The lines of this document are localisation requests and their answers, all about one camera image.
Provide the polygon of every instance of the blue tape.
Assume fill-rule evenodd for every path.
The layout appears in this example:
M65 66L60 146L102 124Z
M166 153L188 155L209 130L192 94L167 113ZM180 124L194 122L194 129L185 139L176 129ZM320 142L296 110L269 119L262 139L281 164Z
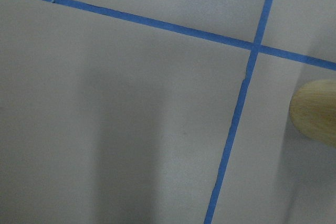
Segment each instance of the blue tape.
M259 52L336 71L336 63L332 61L321 60L311 56L301 55L295 52L288 52L267 46L261 46Z
M222 44L226 44L226 45L230 45L234 47L244 48L248 50L251 50L252 45L253 45L253 43L247 42L244 40L230 38L230 37L226 37L226 36L218 35L214 33L208 33L206 31L201 31L201 30L197 30L193 28L179 26L176 24L163 22L160 20L152 19L152 18L146 18L146 17L142 17L142 16L130 14L130 13L123 13L123 12L113 10L113 9L89 5L84 2L80 2L80 1L74 1L74 0L42 0L42 1L47 1L51 3L59 4L59 5L64 5L64 6L69 6L69 7L73 7L76 9L85 10L88 12L93 12L93 13L106 15L106 16L113 17L113 18L123 19L123 20L127 20L130 22L142 24L142 25L147 25L147 26L151 26L151 27L155 27L159 29L173 31L175 33L193 36L193 37L201 38L201 39L206 39L206 40L210 40L210 41L214 41L214 42L218 42L218 43L222 43Z
M233 114L231 126L229 129L228 137L226 139L224 151L222 154L222 159L220 160L219 168L218 168L218 174L217 174L217 180L216 184L214 186L214 189L212 191L208 209L205 215L204 219L204 224L210 224L212 222L212 218L215 212L215 208L217 205L219 193L223 184L224 180L224 175L226 172L227 164L230 158L231 150L233 147L234 139L237 133L238 125L239 125L239 120L241 117L241 113L243 111L244 103L246 100L246 94L248 90L248 86L250 84L254 66L256 64L257 56L259 53L259 49L261 47L261 42L263 40L263 36L265 33L266 25L267 25L267 20L268 16L270 13L270 9L272 6L273 0L265 0L264 6L262 8L262 12L260 15L260 20L257 28L257 32L254 38L254 45L252 46L250 56L247 62L247 67L246 67L246 76L245 79L242 82L242 85L240 87L239 95L238 95L238 101L235 107L235 111Z

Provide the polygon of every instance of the gray floor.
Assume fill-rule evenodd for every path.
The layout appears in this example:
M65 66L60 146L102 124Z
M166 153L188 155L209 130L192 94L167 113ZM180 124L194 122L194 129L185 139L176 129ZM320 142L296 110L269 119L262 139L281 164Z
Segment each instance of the gray floor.
M264 0L79 0L253 41ZM336 61L334 0L274 0L263 45ZM249 51L0 0L1 223L203 223ZM336 150L288 119L336 72L259 54L213 223L334 223Z

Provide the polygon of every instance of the blue tape strip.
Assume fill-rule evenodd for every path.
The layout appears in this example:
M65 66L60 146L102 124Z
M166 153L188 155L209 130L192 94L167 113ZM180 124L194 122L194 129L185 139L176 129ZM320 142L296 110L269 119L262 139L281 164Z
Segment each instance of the blue tape strip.
M261 46L259 52L336 71L336 63L332 61L321 60L311 56L301 55L295 52L288 52L266 46Z
M130 22L147 25L147 26L151 26L151 27L155 27L159 29L164 29L168 31L173 31L175 33L185 34L188 36L206 39L206 40L210 40L210 41L214 41L214 42L218 42L218 43L222 43L222 44L226 44L226 45L230 45L234 47L251 50L252 45L253 45L251 42L243 41L240 39L234 39L234 38L226 37L223 35L208 33L206 31L201 31L201 30L197 30L193 28L179 26L176 24L159 21L159 20L152 19L152 18L146 18L146 17L142 17L142 16L130 14L130 13L123 13L123 12L113 10L113 9L89 5L84 2L80 2L80 1L74 1L74 0L42 0L42 1L47 1L51 3L59 4L59 5L65 5L65 6L73 7L73 8L80 9L80 10L86 10L88 12L93 12L93 13L106 15L106 16L113 17L113 18L123 19L123 20L127 20Z
M229 158L230 158L230 153L231 153L232 146L233 146L233 143L234 143L234 139L235 139L235 136L236 136L236 133L237 133L239 120L240 120L241 113L243 111L244 103L245 103L245 100L246 100L246 94L247 94L248 86L249 86L251 78L252 78L254 66L256 64L256 60L257 60L257 56L258 56L259 49L260 49L260 46L261 46L261 42L263 40L263 36L264 36L264 33L265 33L266 24L267 24L268 16L269 16L270 9L271 9L271 6L272 6L272 2L273 2L273 0L265 0L264 6L262 8L257 32L256 32L255 39L254 39L254 45L252 46L250 56L249 56L249 59L248 59L248 62L247 62L246 76L245 76L245 79L243 80L242 85L240 87L240 91L239 91L239 95L238 95L238 101L237 101L237 104L236 104L236 107L235 107L235 111L234 111L234 114L233 114L231 126L230 126L229 133L228 133L228 137L227 137L227 140L226 140L226 143L225 143L222 159L221 159L220 164L219 164L217 180L216 180L216 184L215 184L214 189L213 189L212 194L211 194L208 209L207 209L205 219L204 219L204 224L210 224L212 222L212 218L213 218L215 208L216 208L216 205L217 205L219 193L220 193L220 190L221 190L221 187L222 187L222 184L223 184L227 164L228 164L228 161L229 161Z

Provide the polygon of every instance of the beige object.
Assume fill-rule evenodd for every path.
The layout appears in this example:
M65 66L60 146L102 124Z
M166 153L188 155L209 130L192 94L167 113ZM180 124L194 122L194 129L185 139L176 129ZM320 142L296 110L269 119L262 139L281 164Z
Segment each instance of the beige object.
M336 80L303 85L291 99L289 114L302 134L336 147Z

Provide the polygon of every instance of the wooden ball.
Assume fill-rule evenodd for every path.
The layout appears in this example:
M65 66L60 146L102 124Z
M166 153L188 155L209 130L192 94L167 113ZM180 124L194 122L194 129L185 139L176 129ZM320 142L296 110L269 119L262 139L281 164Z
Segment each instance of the wooden ball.
M336 80L303 85L290 101L289 115L302 134L336 147Z

